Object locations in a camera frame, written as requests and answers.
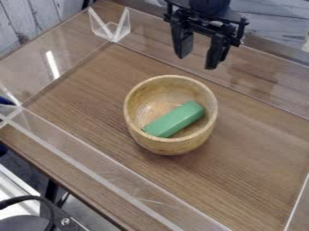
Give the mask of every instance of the robotic arm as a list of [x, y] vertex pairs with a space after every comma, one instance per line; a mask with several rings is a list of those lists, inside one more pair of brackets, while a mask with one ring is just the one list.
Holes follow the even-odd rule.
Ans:
[[183, 59], [191, 53], [192, 33], [198, 32], [211, 37], [204, 68], [215, 69], [218, 63], [227, 57], [230, 45], [240, 46], [247, 19], [228, 8], [230, 0], [166, 0], [166, 2], [164, 20], [170, 23], [178, 57]]

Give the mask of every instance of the green block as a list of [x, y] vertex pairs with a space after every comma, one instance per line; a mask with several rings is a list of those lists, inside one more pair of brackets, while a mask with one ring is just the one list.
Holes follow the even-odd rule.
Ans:
[[188, 101], [155, 119], [141, 130], [152, 136], [168, 138], [180, 129], [200, 119], [203, 115], [203, 107], [194, 101]]

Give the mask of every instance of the bowl rim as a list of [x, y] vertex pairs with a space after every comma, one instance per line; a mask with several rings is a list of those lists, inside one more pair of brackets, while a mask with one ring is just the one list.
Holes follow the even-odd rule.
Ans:
[[[210, 116], [210, 119], [207, 121], [207, 124], [203, 128], [200, 128], [200, 130], [198, 130], [194, 134], [190, 134], [190, 135], [186, 135], [183, 137], [179, 137], [179, 138], [160, 138], [160, 137], [156, 137], [156, 136], [152, 136], [149, 134], [147, 134], [145, 132], [141, 131], [141, 129], [139, 129], [136, 127], [136, 125], [132, 123], [132, 120], [129, 118], [129, 113], [128, 113], [128, 102], [129, 102], [129, 97], [132, 95], [132, 93], [145, 84], [148, 84], [151, 81], [153, 80], [157, 80], [157, 79], [164, 79], [164, 78], [172, 78], [172, 79], [186, 79], [191, 82], [194, 82], [196, 85], [199, 85], [199, 87], [203, 88], [203, 90], [208, 93], [208, 96], [211, 98], [211, 101], [214, 102], [214, 113], [212, 115]], [[124, 99], [124, 106], [123, 106], [123, 113], [124, 113], [124, 119], [125, 119], [125, 123], [127, 123], [127, 126], [129, 126], [132, 128], [132, 130], [143, 137], [153, 140], [153, 141], [157, 141], [157, 142], [168, 142], [168, 143], [176, 143], [176, 142], [183, 142], [183, 141], [187, 141], [187, 140], [191, 140], [194, 137], [199, 136], [214, 124], [215, 120], [216, 120], [216, 111], [218, 111], [218, 106], [216, 106], [216, 97], [212, 93], [212, 91], [210, 90], [210, 88], [206, 86], [206, 84], [203, 84], [200, 81], [192, 79], [192, 78], [188, 78], [188, 77], [184, 77], [184, 76], [179, 76], [179, 75], [163, 75], [163, 76], [155, 76], [155, 77], [151, 77], [148, 78], [147, 80], [141, 81], [131, 90], [129, 90], [129, 93], [127, 94], [125, 96], [125, 99]]]

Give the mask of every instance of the wooden bowl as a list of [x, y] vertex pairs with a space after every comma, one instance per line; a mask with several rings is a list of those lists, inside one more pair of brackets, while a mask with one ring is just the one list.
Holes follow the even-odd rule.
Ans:
[[[159, 138], [141, 131], [159, 116], [190, 100], [204, 108], [202, 119], [170, 138]], [[124, 118], [129, 134], [143, 148], [162, 155], [183, 154], [199, 147], [212, 132], [216, 98], [207, 86], [191, 78], [175, 75], [153, 77], [129, 91], [124, 101]]]

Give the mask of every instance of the acrylic bracket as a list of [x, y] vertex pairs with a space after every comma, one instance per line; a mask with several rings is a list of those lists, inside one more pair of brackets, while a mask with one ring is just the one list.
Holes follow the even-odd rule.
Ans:
[[88, 9], [92, 32], [103, 39], [117, 42], [129, 33], [129, 10], [124, 8], [119, 23], [104, 23], [93, 9]]

